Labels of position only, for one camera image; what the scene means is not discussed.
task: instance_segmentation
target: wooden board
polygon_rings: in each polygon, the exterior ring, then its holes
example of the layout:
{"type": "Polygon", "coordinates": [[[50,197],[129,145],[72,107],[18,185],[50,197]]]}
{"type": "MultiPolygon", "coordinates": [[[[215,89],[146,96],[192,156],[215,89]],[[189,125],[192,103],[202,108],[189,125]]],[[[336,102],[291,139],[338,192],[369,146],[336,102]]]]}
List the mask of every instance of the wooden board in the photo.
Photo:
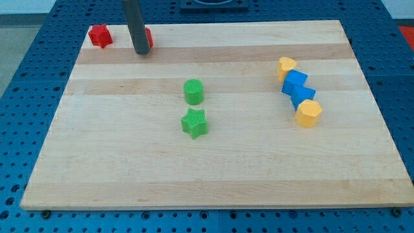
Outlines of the wooden board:
{"type": "Polygon", "coordinates": [[[155,48],[86,37],[21,206],[27,210],[412,206],[414,187],[338,21],[150,25],[155,48]],[[324,112],[294,119],[298,61],[324,112]],[[181,130],[204,83],[209,133],[181,130]]]}

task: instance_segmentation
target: blue block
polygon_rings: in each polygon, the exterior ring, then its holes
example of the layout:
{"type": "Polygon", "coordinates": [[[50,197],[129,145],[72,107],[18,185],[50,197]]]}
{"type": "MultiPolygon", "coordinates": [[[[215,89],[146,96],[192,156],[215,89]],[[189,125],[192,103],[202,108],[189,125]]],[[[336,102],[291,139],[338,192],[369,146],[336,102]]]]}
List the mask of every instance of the blue block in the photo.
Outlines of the blue block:
{"type": "Polygon", "coordinates": [[[295,85],[293,87],[293,92],[290,96],[290,100],[292,101],[293,107],[295,111],[298,110],[298,106],[304,100],[313,100],[315,97],[316,91],[311,88],[307,88],[304,86],[295,85]]]}
{"type": "Polygon", "coordinates": [[[305,84],[308,75],[299,71],[291,70],[283,82],[282,92],[291,95],[295,85],[302,86],[305,84]]]}

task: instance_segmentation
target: yellow block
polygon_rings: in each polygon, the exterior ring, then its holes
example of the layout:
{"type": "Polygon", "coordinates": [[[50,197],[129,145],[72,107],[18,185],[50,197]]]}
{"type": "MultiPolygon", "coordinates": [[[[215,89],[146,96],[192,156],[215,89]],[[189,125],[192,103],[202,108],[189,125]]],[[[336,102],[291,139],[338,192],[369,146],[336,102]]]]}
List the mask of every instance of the yellow block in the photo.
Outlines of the yellow block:
{"type": "Polygon", "coordinates": [[[321,105],[314,100],[304,100],[296,110],[296,122],[303,127],[314,126],[322,114],[321,105]]]}
{"type": "Polygon", "coordinates": [[[292,58],[281,57],[278,65],[279,82],[284,82],[289,71],[296,67],[296,61],[292,58]]]}

